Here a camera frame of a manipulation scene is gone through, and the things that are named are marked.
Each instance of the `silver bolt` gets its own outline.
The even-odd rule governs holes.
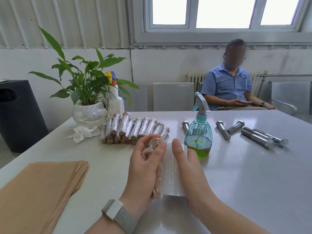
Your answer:
[[[223,137],[224,137],[226,140],[231,139],[231,136],[229,135],[229,133],[227,132],[227,130],[224,128],[223,121],[217,121],[217,122],[216,122],[216,126],[219,128],[219,130],[221,131]]]
[[[255,135],[247,130],[242,129],[241,133],[247,137],[249,137],[250,139],[259,142],[260,144],[262,144],[266,149],[271,149],[274,146],[274,141],[272,140],[266,140],[258,135]]]
[[[255,130],[253,130],[253,129],[247,127],[247,126],[244,126],[243,129],[249,131],[250,133],[253,133],[254,135],[260,136],[260,137],[262,137],[262,138],[264,138],[264,139],[266,139],[266,140],[272,140],[272,141],[274,141],[274,137],[273,137],[273,136],[266,136],[266,135],[264,135],[264,134],[261,134],[261,133],[258,132],[258,131],[255,131]]]
[[[258,129],[253,129],[254,131],[257,131],[257,132],[259,132],[259,133],[261,133],[261,134],[263,134],[263,135],[266,135],[266,136],[268,136],[268,137],[273,137],[273,140],[274,140],[274,142],[276,143],[276,144],[278,144],[280,147],[282,147],[282,148],[284,148],[284,147],[286,147],[287,145],[288,145],[288,139],[280,139],[280,138],[277,138],[277,137],[275,137],[275,136],[273,136],[273,135],[270,135],[270,134],[268,134],[268,133],[265,133],[265,132],[263,132],[262,130],[258,130]]]
[[[234,131],[236,131],[238,128],[242,128],[244,125],[245,125],[245,122],[238,121],[238,122],[236,122],[236,124],[234,126],[232,126],[229,129],[227,129],[227,132],[229,134],[232,134]]]
[[[184,128],[185,133],[188,131],[188,127],[190,126],[190,124],[188,123],[188,121],[184,121],[182,122],[182,126]]]

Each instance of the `white tissue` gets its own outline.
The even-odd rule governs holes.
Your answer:
[[[74,128],[74,131],[76,133],[71,136],[68,136],[67,138],[74,138],[74,141],[76,143],[79,143],[85,137],[92,137],[92,136],[97,136],[101,134],[101,131],[99,130],[97,126],[95,126],[93,129],[88,129],[83,126],[77,126],[76,128]]]

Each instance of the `smartwatch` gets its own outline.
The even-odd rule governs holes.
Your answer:
[[[135,217],[124,208],[123,203],[119,200],[110,199],[103,207],[102,214],[117,223],[126,234],[131,234],[138,223]]]
[[[266,103],[265,101],[262,101],[262,103],[260,103],[259,106],[260,106],[260,107],[263,107],[265,103]]]

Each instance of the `potted plant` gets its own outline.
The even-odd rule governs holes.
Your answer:
[[[101,125],[108,115],[107,109],[109,106],[107,105],[107,98],[115,97],[108,88],[115,86],[102,71],[104,68],[121,62],[125,57],[116,57],[114,54],[103,57],[96,48],[99,61],[87,61],[81,56],[75,56],[72,60],[80,60],[80,65],[77,67],[65,59],[60,44],[44,29],[40,28],[40,30],[51,44],[52,48],[60,56],[60,58],[58,58],[59,64],[54,64],[51,68],[58,69],[59,80],[40,72],[31,71],[29,73],[44,79],[52,80],[62,87],[58,92],[51,95],[50,98],[67,98],[70,96],[74,103],[73,118],[78,125],[83,125],[88,128]],[[69,80],[71,85],[66,88],[61,84],[64,71],[68,71],[72,77],[72,79]],[[125,98],[127,98],[129,104],[131,104],[129,99],[130,93],[123,85],[128,85],[136,89],[139,89],[139,87],[135,83],[124,79],[116,79],[116,82],[118,83],[119,92],[123,94]]]

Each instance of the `hand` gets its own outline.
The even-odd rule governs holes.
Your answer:
[[[156,169],[161,162],[167,143],[161,142],[147,159],[143,155],[145,145],[151,138],[159,135],[148,135],[138,140],[130,158],[128,181],[120,201],[124,207],[138,219],[151,203],[151,194],[156,182]]]
[[[189,149],[188,157],[186,157],[181,143],[177,139],[172,141],[172,151],[177,160],[184,192],[188,198],[188,207],[200,219],[202,204],[207,199],[214,199],[216,196],[208,184],[196,152]]]
[[[265,103],[263,105],[264,108],[268,109],[268,110],[278,110],[278,108],[276,106],[273,106],[271,104]]]
[[[244,104],[242,103],[241,100],[238,100],[238,99],[232,99],[232,100],[229,100],[228,101],[228,104],[227,106],[228,107],[247,107],[249,106],[250,104]]]

